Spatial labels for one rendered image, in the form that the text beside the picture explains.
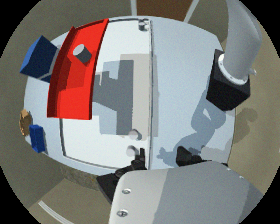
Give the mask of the open brown cardboard box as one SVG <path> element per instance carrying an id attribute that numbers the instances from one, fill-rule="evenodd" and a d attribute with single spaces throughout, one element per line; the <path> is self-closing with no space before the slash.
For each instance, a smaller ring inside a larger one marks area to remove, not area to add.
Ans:
<path id="1" fill-rule="evenodd" d="M 26 109 L 24 109 L 20 112 L 20 130 L 23 136 L 26 135 L 25 137 L 27 137 L 28 134 L 30 134 L 30 131 L 28 130 L 29 125 L 31 125 L 31 116 L 29 112 L 27 113 Z"/>

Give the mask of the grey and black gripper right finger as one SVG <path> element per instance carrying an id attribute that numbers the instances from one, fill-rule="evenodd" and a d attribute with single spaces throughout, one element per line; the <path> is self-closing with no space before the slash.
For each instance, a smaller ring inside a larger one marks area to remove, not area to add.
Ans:
<path id="1" fill-rule="evenodd" d="M 183 146 L 177 147 L 176 163 L 180 166 L 192 165 L 201 162 L 212 161 L 212 160 L 202 160 L 199 155 L 193 155 Z"/>

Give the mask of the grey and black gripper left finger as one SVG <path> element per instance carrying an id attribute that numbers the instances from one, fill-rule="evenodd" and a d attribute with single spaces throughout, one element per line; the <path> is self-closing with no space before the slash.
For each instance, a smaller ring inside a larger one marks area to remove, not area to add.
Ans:
<path id="1" fill-rule="evenodd" d="M 145 162 L 145 148 L 140 148 L 140 155 L 135 155 L 135 159 L 131 161 L 131 165 L 118 169 L 115 173 L 101 175 L 96 178 L 100 191 L 111 206 L 116 186 L 122 175 L 133 170 L 148 170 L 145 167 Z"/>

